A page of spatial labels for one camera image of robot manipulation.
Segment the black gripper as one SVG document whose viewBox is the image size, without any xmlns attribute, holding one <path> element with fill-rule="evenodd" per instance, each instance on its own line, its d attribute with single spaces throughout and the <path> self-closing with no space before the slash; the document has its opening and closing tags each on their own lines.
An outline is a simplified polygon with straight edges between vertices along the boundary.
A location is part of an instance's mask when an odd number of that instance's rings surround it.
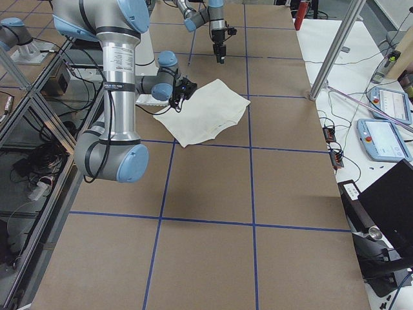
<svg viewBox="0 0 413 310">
<path fill-rule="evenodd" d="M 197 84 L 191 82 L 188 78 L 182 77 L 176 84 L 176 100 L 188 100 L 197 90 Z"/>
<path fill-rule="evenodd" d="M 216 61 L 217 63 L 224 63 L 227 54 L 227 47 L 223 44 L 225 41 L 225 29 L 211 30 L 210 35 Z"/>
</svg>

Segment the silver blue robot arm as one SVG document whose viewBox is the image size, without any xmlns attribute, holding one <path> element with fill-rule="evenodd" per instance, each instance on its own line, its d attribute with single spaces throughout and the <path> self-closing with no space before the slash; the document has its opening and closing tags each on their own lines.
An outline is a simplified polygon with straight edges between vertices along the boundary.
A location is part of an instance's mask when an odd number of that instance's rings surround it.
<svg viewBox="0 0 413 310">
<path fill-rule="evenodd" d="M 104 111 L 77 140 L 77 168 L 87 183 L 139 180 L 149 153 L 136 132 L 138 95 L 150 94 L 178 109 L 197 85 L 181 75 L 171 51 L 159 54 L 156 75 L 136 75 L 136 47 L 150 26 L 145 1 L 54 1 L 53 18 L 60 34 L 97 41 L 103 50 Z"/>
<path fill-rule="evenodd" d="M 205 8 L 196 11 L 188 1 L 172 1 L 184 18 L 184 25 L 189 32 L 194 32 L 205 24 L 209 24 L 210 39 L 213 43 L 213 51 L 218 63 L 225 62 L 227 47 L 227 24 L 224 19 L 224 1 L 209 1 Z"/>
</svg>

